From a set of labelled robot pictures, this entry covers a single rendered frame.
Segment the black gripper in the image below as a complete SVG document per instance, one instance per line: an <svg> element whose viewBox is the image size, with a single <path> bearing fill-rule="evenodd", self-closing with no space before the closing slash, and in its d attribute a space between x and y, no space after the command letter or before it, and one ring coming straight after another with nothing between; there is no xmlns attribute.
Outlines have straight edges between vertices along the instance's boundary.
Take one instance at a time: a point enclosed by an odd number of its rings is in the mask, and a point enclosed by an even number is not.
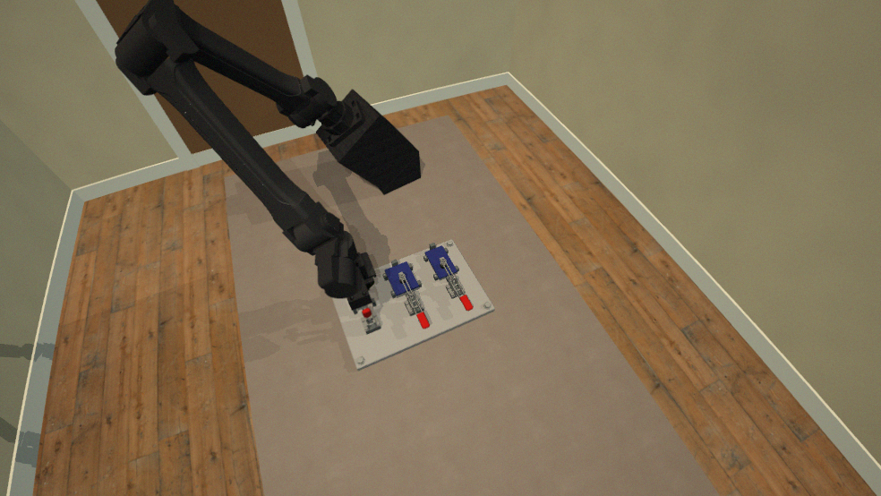
<svg viewBox="0 0 881 496"><path fill-rule="evenodd" d="M368 253L367 252L361 253L361 257L363 259L364 266L365 266L365 269L366 269L366 272L368 275L368 278L365 279L364 282L365 282L367 289L369 290L369 288L374 284L373 277L376 278L376 273L375 273L375 270L373 268L373 265L372 265L372 262L369 258Z"/></svg>

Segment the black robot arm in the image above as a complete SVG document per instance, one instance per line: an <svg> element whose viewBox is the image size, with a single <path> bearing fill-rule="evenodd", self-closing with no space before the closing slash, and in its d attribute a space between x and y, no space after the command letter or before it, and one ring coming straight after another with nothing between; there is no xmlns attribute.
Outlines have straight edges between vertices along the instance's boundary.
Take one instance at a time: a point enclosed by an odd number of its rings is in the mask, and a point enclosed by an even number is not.
<svg viewBox="0 0 881 496"><path fill-rule="evenodd" d="M339 226L339 218L284 174L194 62L272 99L278 112L300 128L318 120L331 147L364 124L359 102L337 101L319 77L307 74L300 80L282 73L200 25L174 0L149 0L116 44L115 63L139 92L165 98L260 199L282 234L298 250L315 255L325 294L346 298L352 311L368 307L368 275L360 253L355 263L357 250L344 224Z"/></svg>

